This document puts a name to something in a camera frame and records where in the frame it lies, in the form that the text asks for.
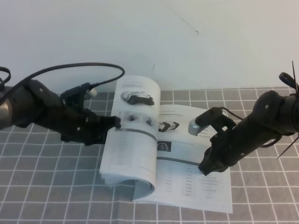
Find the book page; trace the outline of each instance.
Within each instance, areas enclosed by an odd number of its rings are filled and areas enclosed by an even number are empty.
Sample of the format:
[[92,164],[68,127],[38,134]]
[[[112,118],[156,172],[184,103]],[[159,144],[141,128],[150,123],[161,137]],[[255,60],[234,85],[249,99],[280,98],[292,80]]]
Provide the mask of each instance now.
[[156,188],[142,197],[142,185],[137,182],[136,201],[232,212],[229,169],[208,176],[198,169],[216,131],[210,126],[198,136],[188,133],[189,122],[205,111],[182,105],[160,107]]
[[116,85],[111,116],[121,128],[109,130],[100,174],[108,185],[128,179],[154,185],[160,88],[151,79],[124,76]]

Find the black cable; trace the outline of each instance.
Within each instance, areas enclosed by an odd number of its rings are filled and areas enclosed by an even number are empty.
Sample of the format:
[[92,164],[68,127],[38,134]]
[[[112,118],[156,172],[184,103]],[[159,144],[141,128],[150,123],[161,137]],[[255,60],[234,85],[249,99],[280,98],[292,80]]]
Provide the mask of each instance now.
[[220,108],[223,109],[223,110],[225,110],[225,111],[227,111],[228,113],[230,113],[231,115],[235,116],[236,118],[238,118],[238,119],[240,119],[240,120],[243,120],[243,118],[241,118],[241,117],[239,117],[238,115],[234,114],[234,113],[231,112],[229,109],[227,109],[227,108],[225,108],[225,107],[223,107],[223,106],[221,106]]
[[7,83],[11,78],[10,70],[8,68],[0,66],[0,71],[6,72],[8,74],[7,78],[3,80],[3,83]]
[[299,135],[277,158],[282,156],[282,154],[285,153],[298,139],[299,139]]
[[[241,117],[239,117],[238,115],[234,114],[234,113],[231,112],[229,109],[227,109],[227,108],[225,108],[225,107],[223,107],[223,106],[221,106],[220,108],[223,109],[223,110],[225,110],[225,111],[227,111],[228,113],[230,113],[230,114],[233,115],[234,117],[236,117],[236,118],[238,118],[238,119],[240,119],[240,120],[243,120],[243,118],[241,118]],[[270,147],[270,146],[273,146],[274,144],[276,144],[276,143],[281,139],[281,137],[282,137],[282,136],[279,135],[276,139],[274,139],[273,142],[270,142],[269,144],[266,144],[266,145],[262,145],[262,146],[260,146],[260,148],[268,148],[268,147]]]
[[[73,68],[73,67],[83,67],[83,66],[105,66],[105,67],[113,67],[113,68],[117,68],[117,69],[120,69],[122,71],[122,73],[115,77],[115,78],[111,78],[107,81],[104,81],[104,82],[100,82],[100,83],[95,83],[95,84],[92,84],[92,88],[94,87],[97,87],[99,85],[103,85],[103,84],[106,84],[106,83],[110,83],[116,79],[119,79],[121,78],[124,74],[125,74],[125,70],[119,66],[119,65],[116,65],[116,64],[109,64],[109,63],[97,63],[97,62],[86,62],[86,63],[73,63],[73,64],[62,64],[62,65],[57,65],[57,66],[53,66],[53,67],[49,67],[49,68],[46,68],[46,69],[42,69],[40,71],[37,71],[33,74],[31,74],[30,76],[27,76],[26,78],[24,78],[23,80],[21,80],[20,82],[18,82],[16,85],[14,85],[1,99],[0,99],[0,105],[2,105],[4,103],[4,101],[16,90],[18,89],[19,87],[21,87],[22,85],[24,85],[26,82],[28,82],[29,80],[33,79],[34,77],[36,76],[39,76],[43,73],[46,73],[48,71],[53,71],[53,70],[58,70],[58,69],[65,69],[65,68]],[[5,82],[8,82],[10,80],[10,72],[9,72],[9,75],[8,77],[3,81],[4,83]]]

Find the product image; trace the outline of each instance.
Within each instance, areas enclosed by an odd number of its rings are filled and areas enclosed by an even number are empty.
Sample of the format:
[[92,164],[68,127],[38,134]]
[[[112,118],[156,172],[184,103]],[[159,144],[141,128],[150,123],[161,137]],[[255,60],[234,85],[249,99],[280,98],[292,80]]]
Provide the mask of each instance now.
[[136,115],[134,115],[134,114],[131,114],[131,115],[129,115],[128,117],[127,117],[127,120],[128,121],[134,121],[134,120],[137,120],[138,119],[138,117],[136,116]]
[[149,126],[153,126],[153,120],[151,118],[146,118],[146,123],[149,125]]
[[121,94],[121,98],[130,105],[145,104],[145,105],[152,106],[155,104],[153,97],[146,94],[145,92],[138,92],[138,91],[123,92]]
[[175,130],[179,126],[177,122],[159,122],[159,132],[166,132],[167,130]]
[[171,152],[171,141],[158,141],[157,150]]

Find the open book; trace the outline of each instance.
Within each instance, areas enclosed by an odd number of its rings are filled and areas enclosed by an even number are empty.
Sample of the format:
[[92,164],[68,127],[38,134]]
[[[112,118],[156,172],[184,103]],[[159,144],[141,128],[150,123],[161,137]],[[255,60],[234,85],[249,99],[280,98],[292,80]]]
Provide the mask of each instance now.
[[149,78],[118,80],[111,115],[121,118],[121,128],[107,135],[100,167],[105,183],[136,180],[136,202],[232,213],[229,169],[208,176],[198,169],[215,130],[188,133],[189,121],[205,111],[160,106],[160,88]]

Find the white grid line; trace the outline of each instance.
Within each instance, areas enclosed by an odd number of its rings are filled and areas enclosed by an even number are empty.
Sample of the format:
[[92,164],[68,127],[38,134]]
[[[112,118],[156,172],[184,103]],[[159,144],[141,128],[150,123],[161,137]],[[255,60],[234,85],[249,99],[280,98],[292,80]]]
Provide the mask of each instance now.
[[[112,201],[114,201],[114,195],[115,195],[115,187],[113,187]],[[113,205],[114,205],[114,203],[111,203],[110,224],[112,222]]]
[[[30,132],[27,134],[27,137],[26,137],[26,139],[25,139],[25,142],[24,142],[23,145],[22,145],[22,148],[21,148],[21,151],[20,151],[20,155],[18,156],[18,159],[17,159],[17,162],[15,163],[14,169],[16,169],[17,166],[18,166],[18,163],[19,163],[19,160],[20,160],[20,156],[21,156],[21,154],[22,154],[22,151],[23,151],[23,148],[24,148],[24,146],[25,146],[25,143],[27,142],[27,140],[28,140],[28,138],[29,138],[29,134],[30,134]],[[9,184],[8,184],[8,187],[7,187],[7,189],[6,189],[6,192],[5,192],[5,195],[4,195],[4,198],[3,198],[4,201],[5,201],[6,197],[7,197],[7,194],[8,194],[8,191],[9,191],[9,189],[10,189],[10,185],[11,185],[11,182],[13,181],[13,178],[14,178],[14,171],[13,171],[11,177],[10,177]]]
[[92,185],[92,191],[91,191],[91,193],[90,193],[90,200],[89,200],[89,205],[88,205],[87,219],[89,219],[91,204],[92,204],[92,202],[94,202],[94,201],[93,201],[93,189],[94,189],[95,178],[96,178],[96,175],[97,175],[97,172],[98,172],[97,167],[98,167],[98,165],[99,165],[99,163],[100,163],[101,147],[102,147],[102,146],[100,146],[100,148],[99,148],[99,152],[98,152],[98,160],[97,160],[97,163],[96,163],[96,169],[95,169],[95,171],[94,171],[94,175],[93,175],[93,185]]
[[[223,102],[224,102],[224,106],[226,107],[226,105],[225,105],[225,100],[224,100],[223,89],[221,89],[221,93],[222,93],[222,99],[223,99]],[[229,215],[228,215],[228,213],[226,213],[226,216],[227,216],[227,218],[228,218],[228,224],[229,224],[230,221],[229,221]]]
[[271,194],[270,194],[270,191],[269,191],[269,188],[268,188],[268,183],[266,182],[266,177],[265,177],[265,173],[263,171],[263,167],[262,167],[262,163],[260,161],[260,158],[258,156],[258,153],[257,153],[257,159],[258,159],[258,163],[260,164],[260,167],[261,167],[261,171],[262,171],[262,175],[263,175],[263,180],[265,181],[265,184],[266,184],[266,189],[267,189],[267,192],[268,192],[268,195],[269,195],[269,198],[270,198],[270,202],[271,202],[271,205],[272,205],[272,210],[273,210],[273,213],[274,213],[274,217],[275,217],[275,221],[277,223],[278,219],[277,219],[277,216],[276,216],[276,212],[275,212],[275,209],[274,209],[274,205],[273,205],[273,201],[272,201],[272,198],[271,198]]
[[[281,159],[280,159],[280,158],[278,158],[278,160],[279,160],[279,163],[280,163],[280,165],[281,165],[281,168],[282,168],[282,170],[285,170],[284,167],[283,167],[283,165],[282,165],[282,162],[281,162]],[[291,187],[290,187],[288,178],[286,177],[285,172],[283,172],[283,173],[284,173],[284,176],[285,176],[286,183],[287,183],[287,185],[288,185],[288,186],[286,186],[286,187],[289,188],[289,191],[290,191],[290,193],[291,193],[291,197],[292,197],[292,200],[293,200],[293,203],[292,203],[292,204],[294,204],[294,206],[295,206],[295,208],[296,208],[297,215],[298,215],[298,217],[299,217],[299,211],[298,211],[298,208],[297,208],[297,206],[296,206],[296,200],[295,200],[295,198],[294,198],[294,195],[293,195],[292,189],[291,189]]]
[[[239,90],[239,97],[240,97],[240,99],[242,99],[242,98],[241,98],[241,92],[240,92],[240,89],[238,89],[238,90]],[[240,166],[240,173],[241,173],[241,178],[242,178],[243,185],[246,186],[246,185],[245,185],[245,181],[244,181],[244,177],[243,177],[243,173],[242,173],[242,167],[241,167],[240,161],[238,161],[238,163],[239,163],[239,166]],[[246,195],[246,200],[247,200],[247,203],[248,203],[248,208],[249,208],[249,212],[250,212],[250,217],[251,217],[251,220],[253,221],[253,215],[252,215],[252,211],[251,211],[250,202],[249,202],[248,193],[247,193],[246,188],[245,188],[245,195]]]
[[[47,140],[47,137],[48,137],[48,133],[49,133],[49,131],[47,132],[46,137],[45,137],[45,139],[44,139],[44,141],[43,141],[43,146],[42,146],[42,149],[41,149],[41,151],[40,151],[40,153],[39,153],[39,156],[42,154],[42,151],[43,151],[43,148],[44,148],[44,144],[45,144],[45,142],[46,142],[46,140]],[[20,211],[19,220],[20,220],[20,218],[21,218],[22,211],[23,211],[23,209],[24,209],[24,205],[25,205],[25,201],[27,200],[27,197],[28,197],[28,194],[29,194],[29,191],[30,191],[30,187],[31,187],[31,184],[32,184],[32,181],[33,181],[33,178],[34,178],[34,174],[35,174],[35,172],[36,172],[36,168],[37,168],[37,164],[38,164],[39,158],[40,158],[40,157],[37,157],[37,160],[36,160],[36,165],[35,165],[35,167],[34,167],[34,171],[33,171],[33,173],[32,173],[31,180],[30,180],[30,183],[29,183],[27,192],[26,192],[26,196],[25,196],[25,198],[24,198],[23,205],[22,205],[22,208],[21,208],[21,211]]]
[[[79,156],[81,155],[82,147],[83,147],[83,143],[81,143],[81,146],[80,146],[80,149],[79,149]],[[76,162],[76,166],[75,166],[75,171],[74,171],[74,174],[73,174],[73,180],[72,180],[72,182],[71,182],[71,190],[70,190],[70,193],[69,193],[69,198],[68,198],[67,205],[66,205],[66,209],[65,209],[64,222],[63,222],[63,224],[65,224],[65,221],[66,221],[66,215],[67,215],[67,210],[68,210],[69,205],[70,205],[71,194],[72,194],[72,190],[73,190],[73,185],[74,185],[74,183],[75,183],[75,177],[76,177],[76,172],[77,172],[78,164],[79,164],[79,157],[77,158],[77,162]]]
[[[0,221],[17,221],[18,219],[0,219]],[[63,221],[63,219],[20,219],[20,221],[53,221],[59,222]],[[110,221],[110,219],[68,219],[67,221]],[[112,219],[111,221],[125,221],[125,222],[132,222],[132,219]],[[154,223],[155,220],[136,220],[137,222],[149,222]],[[159,220],[159,222],[173,222],[173,223],[180,223],[178,220]],[[194,220],[194,221],[185,221],[184,223],[202,223],[204,220]],[[273,223],[274,221],[230,221],[231,223]],[[227,223],[227,221],[207,221],[207,223]],[[299,221],[278,221],[278,223],[299,223]]]
[[[63,145],[64,145],[64,143],[62,142],[61,147],[60,147],[59,155],[61,155],[61,153],[62,153]],[[41,219],[41,221],[40,221],[40,224],[42,224],[42,220],[43,220],[43,217],[44,217],[44,215],[45,215],[45,211],[46,211],[47,204],[48,204],[48,201],[49,201],[49,197],[50,197],[51,189],[52,189],[52,186],[53,186],[53,183],[54,183],[54,178],[55,178],[55,174],[56,174],[57,166],[58,166],[58,159],[57,159],[56,164],[55,164],[54,173],[53,173],[53,176],[52,176],[52,180],[51,180],[50,188],[49,188],[49,191],[48,191],[47,199],[46,199],[46,202],[45,202],[45,206],[44,206],[44,208],[43,208],[42,219]]]

